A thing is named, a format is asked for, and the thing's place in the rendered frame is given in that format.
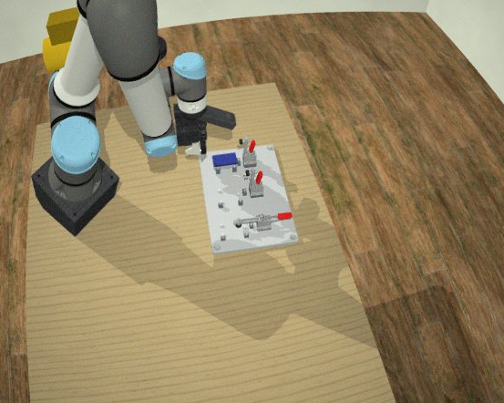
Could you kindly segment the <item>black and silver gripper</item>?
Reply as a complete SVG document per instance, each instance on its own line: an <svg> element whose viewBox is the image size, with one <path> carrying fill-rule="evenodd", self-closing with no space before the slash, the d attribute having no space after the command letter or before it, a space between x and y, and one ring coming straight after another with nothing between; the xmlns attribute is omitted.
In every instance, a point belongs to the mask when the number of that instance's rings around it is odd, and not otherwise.
<svg viewBox="0 0 504 403"><path fill-rule="evenodd" d="M178 147L185 146L189 148L185 150L186 154L200 155L201 160L204 160L207 154L206 149L207 122L196 120L196 118L202 116L206 112L207 106L202 111L194 114L189 114L181 111L178 103L173 104L173 108L174 108L174 117L178 116L175 118ZM180 117L181 117L181 123L180 123Z"/></svg>

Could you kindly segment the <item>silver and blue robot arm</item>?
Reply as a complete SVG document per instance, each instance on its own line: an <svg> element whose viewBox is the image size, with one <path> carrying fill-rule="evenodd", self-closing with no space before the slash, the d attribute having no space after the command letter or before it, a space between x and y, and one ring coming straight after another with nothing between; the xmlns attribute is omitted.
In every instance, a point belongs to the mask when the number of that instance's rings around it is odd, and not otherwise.
<svg viewBox="0 0 504 403"><path fill-rule="evenodd" d="M172 66L158 68L156 0L77 0L77 10L65 66L51 77L48 88L53 155L48 179L60 200L86 202L100 187L95 101L103 65L119 82L150 157L168 156L178 147L171 96L177 95L180 110L189 114L207 106L196 120L235 128L234 113L207 105L201 55L183 53Z"/></svg>

